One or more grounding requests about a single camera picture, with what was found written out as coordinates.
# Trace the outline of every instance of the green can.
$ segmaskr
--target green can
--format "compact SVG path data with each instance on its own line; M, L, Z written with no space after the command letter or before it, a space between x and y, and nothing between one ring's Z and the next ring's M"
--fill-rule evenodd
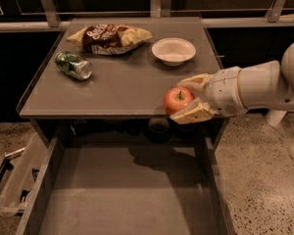
M58 52L55 62L61 71L78 80L85 80L92 74L91 63L69 51Z

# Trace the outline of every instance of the crumpled snack bag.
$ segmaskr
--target crumpled snack bag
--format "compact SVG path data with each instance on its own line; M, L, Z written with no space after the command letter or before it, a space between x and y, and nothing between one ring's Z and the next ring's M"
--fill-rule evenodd
M97 24L83 28L67 40L83 50L100 55L128 52L152 34L143 28L126 24Z

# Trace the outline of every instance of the speckled floor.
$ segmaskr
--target speckled floor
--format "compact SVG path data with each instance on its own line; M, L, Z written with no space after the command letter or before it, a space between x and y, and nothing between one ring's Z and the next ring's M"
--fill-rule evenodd
M32 133L28 122L0 123L0 164ZM294 234L294 113L278 127L261 114L233 117L216 154L237 234ZM0 212L0 234L15 234L20 219Z

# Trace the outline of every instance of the red apple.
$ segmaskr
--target red apple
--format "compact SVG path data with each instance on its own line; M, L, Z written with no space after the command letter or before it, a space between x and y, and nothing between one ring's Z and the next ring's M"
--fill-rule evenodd
M183 110L194 99L194 94L186 87L174 87L167 92L164 98L165 111L170 116Z

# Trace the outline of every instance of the white bowl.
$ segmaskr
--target white bowl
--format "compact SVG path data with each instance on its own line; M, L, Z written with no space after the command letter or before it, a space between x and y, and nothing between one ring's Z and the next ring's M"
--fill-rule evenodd
M196 49L190 42L181 38L164 38L152 47L153 54L165 65L176 67L192 59Z

